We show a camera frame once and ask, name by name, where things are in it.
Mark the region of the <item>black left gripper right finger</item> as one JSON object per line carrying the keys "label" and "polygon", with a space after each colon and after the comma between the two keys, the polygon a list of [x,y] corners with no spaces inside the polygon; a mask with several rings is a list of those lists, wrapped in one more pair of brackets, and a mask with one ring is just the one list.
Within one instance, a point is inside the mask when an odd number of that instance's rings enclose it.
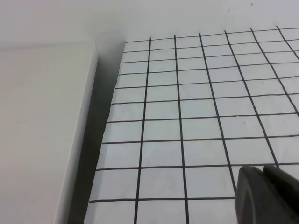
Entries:
{"label": "black left gripper right finger", "polygon": [[299,209],[299,181],[275,166],[265,166],[263,174],[268,178],[278,194],[293,209]]}

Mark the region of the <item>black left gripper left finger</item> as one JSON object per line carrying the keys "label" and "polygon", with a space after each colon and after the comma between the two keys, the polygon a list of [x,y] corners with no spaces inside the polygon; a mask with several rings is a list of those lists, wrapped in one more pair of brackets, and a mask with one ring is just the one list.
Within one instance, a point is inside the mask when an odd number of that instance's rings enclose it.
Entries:
{"label": "black left gripper left finger", "polygon": [[293,210],[256,167],[241,167],[235,195],[239,224],[297,224],[299,210]]}

